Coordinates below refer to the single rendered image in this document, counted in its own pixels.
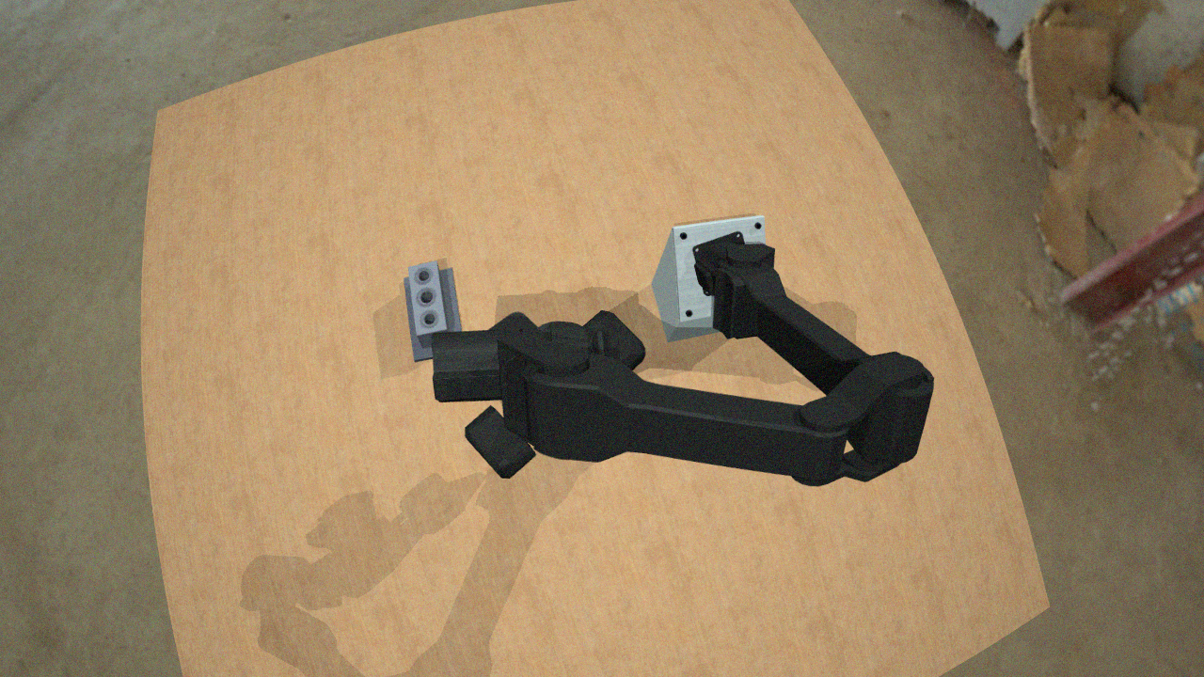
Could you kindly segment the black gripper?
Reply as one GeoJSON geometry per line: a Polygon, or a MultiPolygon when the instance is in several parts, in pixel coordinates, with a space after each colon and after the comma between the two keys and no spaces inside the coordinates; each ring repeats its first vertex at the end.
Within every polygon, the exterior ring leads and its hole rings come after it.
{"type": "MultiPolygon", "coordinates": [[[[631,371],[643,363],[645,347],[628,326],[619,320],[618,316],[609,311],[600,311],[583,326],[613,326],[618,330],[618,342],[620,361],[628,366],[631,371]]],[[[510,479],[524,465],[529,465],[530,459],[536,457],[536,451],[531,449],[529,442],[523,441],[515,432],[504,426],[504,418],[498,410],[486,406],[486,410],[474,420],[465,426],[465,435],[470,445],[479,451],[492,470],[498,472],[501,479],[510,479]]]]}

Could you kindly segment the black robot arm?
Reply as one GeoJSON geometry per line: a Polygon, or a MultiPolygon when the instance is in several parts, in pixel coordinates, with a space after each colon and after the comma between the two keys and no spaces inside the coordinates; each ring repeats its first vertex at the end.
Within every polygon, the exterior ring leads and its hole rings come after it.
{"type": "Polygon", "coordinates": [[[922,363],[869,355],[793,304],[768,245],[734,231],[692,249],[713,326],[759,336],[827,396],[783,404],[659,385],[620,361],[613,326],[536,326],[517,311],[486,330],[433,332],[435,399],[500,401],[506,429],[557,460],[637,451],[821,487],[877,479],[917,454],[934,388],[922,363]]]}

